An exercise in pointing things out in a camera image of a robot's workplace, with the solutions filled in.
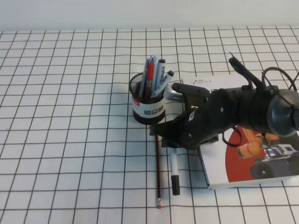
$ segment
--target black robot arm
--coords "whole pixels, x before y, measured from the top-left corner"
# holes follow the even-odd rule
[[[236,125],[279,136],[299,130],[296,91],[266,87],[235,57],[229,61],[248,85],[209,93],[205,88],[175,83],[172,88],[184,96],[185,111],[172,121],[152,125],[150,134],[162,136],[164,146],[195,149],[199,144],[216,141],[220,133]]]

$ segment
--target pen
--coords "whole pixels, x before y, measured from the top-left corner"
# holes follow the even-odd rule
[[[171,166],[172,195],[177,196],[180,194],[179,179],[178,179],[177,149],[169,147],[168,150],[169,150],[170,166]]]
[[[141,80],[139,94],[138,94],[139,97],[143,97],[143,92],[144,92],[144,88],[145,88],[145,85],[146,85],[146,76],[147,76],[149,61],[150,61],[149,59],[145,60],[145,66],[144,66],[144,70],[143,70],[143,74],[142,74],[142,80]]]
[[[157,87],[157,74],[158,74],[158,65],[159,65],[159,59],[160,56],[159,55],[154,55],[153,56],[154,59],[154,71],[153,71],[153,81],[151,83],[151,95],[154,93],[154,91],[156,90]]]
[[[156,87],[160,85],[161,80],[164,77],[165,72],[165,59],[160,59],[158,64],[158,74],[157,74],[157,84]]]
[[[169,71],[161,80],[160,85],[156,88],[156,90],[154,91],[154,93],[150,96],[151,98],[158,96],[161,92],[163,92],[163,90],[166,88],[166,86],[168,85],[169,81],[172,79],[174,75],[173,71]]]
[[[146,89],[145,89],[145,98],[149,99],[151,95],[151,84],[153,79],[153,72],[154,72],[154,59],[151,56],[149,58],[148,64],[148,74],[147,74],[147,81],[146,81]]]

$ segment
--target orange robot image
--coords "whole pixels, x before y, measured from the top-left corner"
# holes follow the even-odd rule
[[[274,134],[254,134],[252,130],[242,128],[248,143],[238,147],[237,152],[242,158],[260,156],[255,159],[256,165],[250,168],[254,179],[266,179],[285,175],[299,174],[299,152],[291,144],[285,144]]]

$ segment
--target label on pen holder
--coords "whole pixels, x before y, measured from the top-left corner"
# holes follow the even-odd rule
[[[133,110],[140,117],[155,118],[165,111],[164,99],[153,104],[142,104],[132,96]]]

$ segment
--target marker cap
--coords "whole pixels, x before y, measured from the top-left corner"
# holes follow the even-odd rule
[[[170,75],[170,76],[173,76],[174,72],[170,70],[167,74]]]

